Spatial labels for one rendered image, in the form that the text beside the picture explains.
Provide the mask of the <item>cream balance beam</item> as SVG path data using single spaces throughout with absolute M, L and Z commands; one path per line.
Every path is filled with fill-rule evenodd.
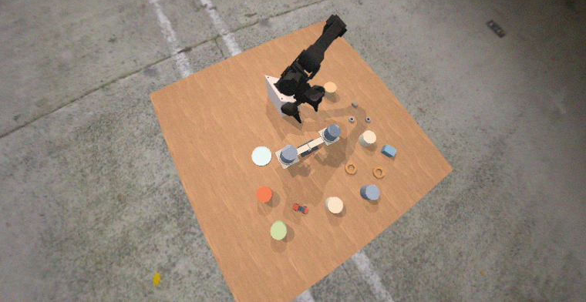
M 327 127 L 328 128 L 328 127 Z M 312 153 L 314 151 L 316 151 L 318 149 L 318 145 L 325 142 L 326 146 L 329 146 L 335 142 L 337 142 L 338 140 L 340 140 L 340 138 L 336 138 L 334 141 L 329 141 L 324 137 L 324 131 L 327 129 L 323 129 L 321 131 L 318 131 L 319 135 L 321 136 L 320 138 L 313 140 L 311 139 L 310 141 L 300 145 L 299 147 L 297 147 L 297 151 L 298 151 L 298 155 L 301 154 L 302 157 L 307 156 L 309 153 Z M 279 163 L 281 164 L 283 169 L 286 169 L 287 167 L 299 162 L 299 158 L 296 157 L 295 160 L 292 163 L 283 163 L 281 161 L 280 155 L 281 155 L 281 151 L 283 149 L 278 150 L 277 152 L 275 152 L 275 155 L 278 158 Z

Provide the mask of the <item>light blue block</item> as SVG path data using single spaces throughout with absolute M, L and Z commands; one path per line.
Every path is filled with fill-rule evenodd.
M 387 144 L 382 148 L 381 153 L 385 154 L 388 157 L 393 157 L 396 154 L 396 149 L 392 148 Z

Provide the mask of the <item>red toy car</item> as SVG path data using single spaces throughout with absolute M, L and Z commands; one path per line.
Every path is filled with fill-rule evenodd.
M 306 206 L 299 206 L 297 203 L 294 204 L 294 206 L 293 206 L 292 209 L 301 211 L 303 213 L 307 213 L 308 212 L 308 208 Z

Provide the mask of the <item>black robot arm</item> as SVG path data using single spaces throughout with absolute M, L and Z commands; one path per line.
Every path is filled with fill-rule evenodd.
M 274 87 L 286 96 L 293 96 L 300 85 L 312 80 L 318 73 L 326 49 L 334 39 L 341 38 L 347 32 L 346 26 L 338 15 L 331 14 L 322 29 L 322 35 L 307 50 L 304 49 L 290 66 L 288 65 L 281 74 L 281 78 L 273 84 Z M 312 72 L 309 77 L 305 70 L 308 73 Z M 312 89 L 309 85 L 306 90 L 301 91 L 301 102 L 316 107 L 322 102 L 324 95 L 323 87 Z

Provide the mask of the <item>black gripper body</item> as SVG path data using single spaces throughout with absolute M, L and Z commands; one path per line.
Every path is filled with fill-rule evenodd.
M 304 89 L 306 90 L 308 88 L 310 84 L 305 82 L 304 84 L 300 85 L 299 88 L 297 89 L 295 95 L 293 96 L 294 99 L 296 99 L 295 102 L 286 102 L 284 105 L 281 106 L 281 111 L 288 115 L 288 116 L 293 116 L 297 111 L 298 111 L 298 106 L 300 104 L 302 104 L 301 102 L 301 91 Z M 312 86 L 312 89 L 317 89 L 319 86 L 314 85 Z

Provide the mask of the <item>orange cylinder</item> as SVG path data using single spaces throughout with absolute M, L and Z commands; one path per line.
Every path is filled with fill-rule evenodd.
M 272 198 L 272 190 L 268 186 L 261 186 L 257 191 L 257 198 L 260 202 L 266 203 Z

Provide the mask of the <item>white round dish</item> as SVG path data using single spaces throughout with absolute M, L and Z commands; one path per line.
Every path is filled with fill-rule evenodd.
M 259 146 L 253 151 L 251 158 L 256 165 L 265 166 L 271 161 L 271 151 L 267 147 Z

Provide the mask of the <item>pale green cylinder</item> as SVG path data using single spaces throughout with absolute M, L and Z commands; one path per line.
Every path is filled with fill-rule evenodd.
M 271 226 L 271 236 L 275 240 L 281 240 L 285 237 L 286 234 L 286 225 L 284 222 L 277 220 L 274 221 Z

